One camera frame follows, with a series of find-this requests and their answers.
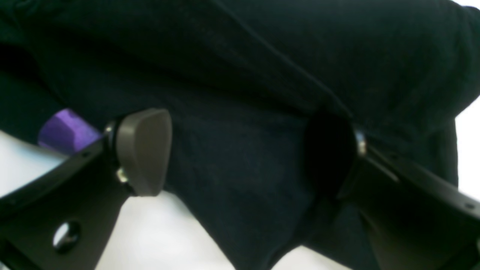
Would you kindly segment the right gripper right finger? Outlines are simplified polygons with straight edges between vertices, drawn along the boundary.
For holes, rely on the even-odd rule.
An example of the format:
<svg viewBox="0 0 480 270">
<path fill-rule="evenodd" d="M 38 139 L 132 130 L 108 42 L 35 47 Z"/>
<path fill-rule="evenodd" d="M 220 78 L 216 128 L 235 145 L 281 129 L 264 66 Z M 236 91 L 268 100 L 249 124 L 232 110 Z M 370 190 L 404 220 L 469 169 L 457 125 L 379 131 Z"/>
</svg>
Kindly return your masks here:
<svg viewBox="0 0 480 270">
<path fill-rule="evenodd" d="M 479 202 L 371 145 L 346 118 L 315 115 L 306 169 L 320 196 L 360 214 L 381 270 L 478 270 Z"/>
</svg>

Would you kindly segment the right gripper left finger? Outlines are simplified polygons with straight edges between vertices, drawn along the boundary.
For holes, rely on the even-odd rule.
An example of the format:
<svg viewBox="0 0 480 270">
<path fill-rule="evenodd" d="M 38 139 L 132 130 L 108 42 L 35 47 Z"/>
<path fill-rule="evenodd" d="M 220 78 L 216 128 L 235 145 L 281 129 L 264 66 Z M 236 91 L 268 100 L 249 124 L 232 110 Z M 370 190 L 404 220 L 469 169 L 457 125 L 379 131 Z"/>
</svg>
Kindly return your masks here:
<svg viewBox="0 0 480 270">
<path fill-rule="evenodd" d="M 1 198 L 1 263 L 10 270 L 94 270 L 129 197 L 166 181 L 173 122 L 146 109 L 49 173 Z"/>
</svg>

